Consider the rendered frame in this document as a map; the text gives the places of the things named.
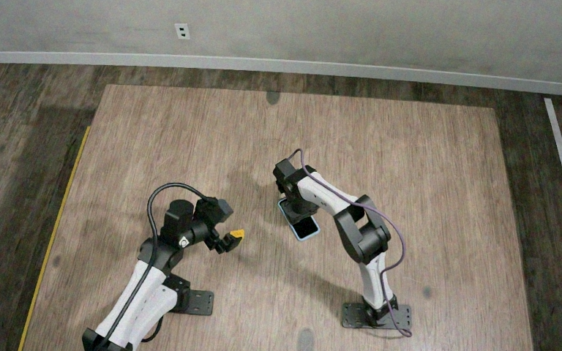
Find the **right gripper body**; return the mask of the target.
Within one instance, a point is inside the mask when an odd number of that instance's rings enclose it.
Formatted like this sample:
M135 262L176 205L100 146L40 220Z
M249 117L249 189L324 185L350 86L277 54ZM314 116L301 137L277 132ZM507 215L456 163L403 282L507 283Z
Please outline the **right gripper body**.
M293 203L292 200L290 202L286 200L285 202L281 203L281 207L285 213L287 220L291 225L300 222L300 220L308 216L312 216L313 214L316 214L318 211L317 209L320 208L320 206L312 202L309 202L307 205L304 206L297 206Z

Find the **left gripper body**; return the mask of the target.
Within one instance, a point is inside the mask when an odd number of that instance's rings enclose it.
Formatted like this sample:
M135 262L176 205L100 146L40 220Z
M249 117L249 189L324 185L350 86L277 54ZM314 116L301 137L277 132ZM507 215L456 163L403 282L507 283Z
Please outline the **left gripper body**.
M224 252L229 252L232 249L236 248L242 240L242 236L235 237L231 234L231 232L225 234L225 237L220 240L220 234L214 228L212 231L208 230L206 223L200 219L200 214L202 210L205 208L202 204L201 200L199 199L196 203L195 212L193 214L191 231L193 234L192 245L200 243L204 241L207 245L209 250L215 249L218 254L222 254ZM194 220L194 221L193 221Z

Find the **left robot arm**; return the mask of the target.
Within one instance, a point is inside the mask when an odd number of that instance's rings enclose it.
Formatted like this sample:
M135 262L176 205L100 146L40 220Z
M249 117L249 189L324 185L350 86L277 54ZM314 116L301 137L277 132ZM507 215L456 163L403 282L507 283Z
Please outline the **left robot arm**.
M209 231L234 212L225 199L213 199L216 201L201 200L205 208L199 217ZM184 248L192 245L193 211L194 205L188 200L170 203L160 235L157 235L154 263L147 270L153 251L153 238L149 237L142 243L131 280L110 314L95 331L87 328L83 333L84 351L94 351L104 337L108 341L100 351L136 351L142 338L166 312L212 314L214 293L191 290L189 281L171 273L183 259Z

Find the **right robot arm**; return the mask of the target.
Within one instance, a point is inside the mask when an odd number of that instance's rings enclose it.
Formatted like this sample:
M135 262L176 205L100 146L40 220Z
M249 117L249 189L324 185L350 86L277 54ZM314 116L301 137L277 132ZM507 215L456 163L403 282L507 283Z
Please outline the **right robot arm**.
M309 177L303 167L295 169L286 158L275 165L273 175L277 179L275 182L278 190L281 194L285 193L288 202L292 200L297 206L312 202L333 216L345 251L359 265L364 284L363 303L344 303L342 305L342 326L344 328L397 329L385 301L381 281L381 272L385 270L385 251L389 249L387 242L391 240L391 234L379 214L353 205L349 200L378 209L366 194L360 198L347 195L326 182L316 169L309 165L305 165L305 167L312 176L340 195ZM364 210L368 223L358 229L355 223L364 217ZM383 273L383 280L395 321L399 324L400 329L411 329L411 306L397 304L397 296L389 288L386 272Z

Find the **black smartphone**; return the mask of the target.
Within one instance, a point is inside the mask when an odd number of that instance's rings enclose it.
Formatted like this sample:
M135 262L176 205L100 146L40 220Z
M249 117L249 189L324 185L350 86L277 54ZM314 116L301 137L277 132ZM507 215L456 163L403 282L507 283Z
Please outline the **black smartphone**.
M292 225L292 227L300 239L306 238L318 231L318 227L311 216L300 220L300 222Z

